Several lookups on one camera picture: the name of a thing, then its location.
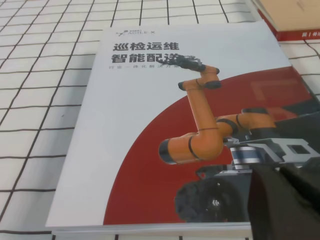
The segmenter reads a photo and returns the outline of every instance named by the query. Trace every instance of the red curved shape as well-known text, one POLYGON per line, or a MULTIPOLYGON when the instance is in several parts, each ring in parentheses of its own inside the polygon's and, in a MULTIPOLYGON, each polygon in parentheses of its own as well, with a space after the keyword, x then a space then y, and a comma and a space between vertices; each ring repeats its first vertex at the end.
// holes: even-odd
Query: red curved shape
MULTIPOLYGON (((231 77, 221 81, 221 85, 219 89, 205 91, 216 117, 241 113, 243 108, 282 107, 311 98, 292 67, 231 77)), ((280 112, 273 117, 279 120, 286 116, 280 112)), ((168 165, 160 159, 158 147, 163 140, 196 131, 187 97, 169 106, 143 130, 117 174, 104 225, 183 222, 175 211, 177 190, 197 181, 195 171, 201 166, 232 161, 227 148, 218 158, 200 163, 168 165)))

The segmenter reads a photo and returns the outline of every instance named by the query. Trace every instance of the table surface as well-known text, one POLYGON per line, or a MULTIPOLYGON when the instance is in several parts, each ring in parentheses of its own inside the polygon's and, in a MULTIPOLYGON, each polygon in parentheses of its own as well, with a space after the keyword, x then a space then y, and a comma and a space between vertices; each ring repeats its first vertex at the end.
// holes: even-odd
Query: table surface
MULTIPOLYGON (((103 29, 254 21, 244 0, 0 0, 0 240, 55 238, 45 222, 103 29)), ((320 99, 320 40, 280 46, 320 99)))

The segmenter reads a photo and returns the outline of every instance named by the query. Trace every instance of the black tire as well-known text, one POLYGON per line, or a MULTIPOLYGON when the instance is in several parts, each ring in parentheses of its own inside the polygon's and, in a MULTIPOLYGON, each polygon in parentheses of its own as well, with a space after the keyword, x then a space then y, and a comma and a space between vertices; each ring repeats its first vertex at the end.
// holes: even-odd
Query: black tire
POLYGON ((300 169, 309 174, 320 175, 320 157, 311 157, 300 169))
POLYGON ((189 223, 245 221, 237 189, 222 177, 184 185, 176 194, 175 210, 189 223))

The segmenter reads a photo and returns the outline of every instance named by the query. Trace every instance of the brochure cover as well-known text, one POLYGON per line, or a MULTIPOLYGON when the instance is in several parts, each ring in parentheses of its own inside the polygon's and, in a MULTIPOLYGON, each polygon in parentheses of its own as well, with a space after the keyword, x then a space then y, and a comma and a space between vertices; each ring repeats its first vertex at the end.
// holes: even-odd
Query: brochure cover
POLYGON ((318 158, 319 120, 263 21, 108 29, 46 225, 250 229, 251 166, 318 158))

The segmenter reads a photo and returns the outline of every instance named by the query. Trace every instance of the logo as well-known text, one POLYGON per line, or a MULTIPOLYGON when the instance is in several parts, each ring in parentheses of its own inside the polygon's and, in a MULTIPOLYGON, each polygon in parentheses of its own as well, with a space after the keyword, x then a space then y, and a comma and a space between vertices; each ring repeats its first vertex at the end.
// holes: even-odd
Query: logo
POLYGON ((123 32, 117 32, 116 34, 120 37, 123 35, 155 34, 155 31, 124 30, 123 32))

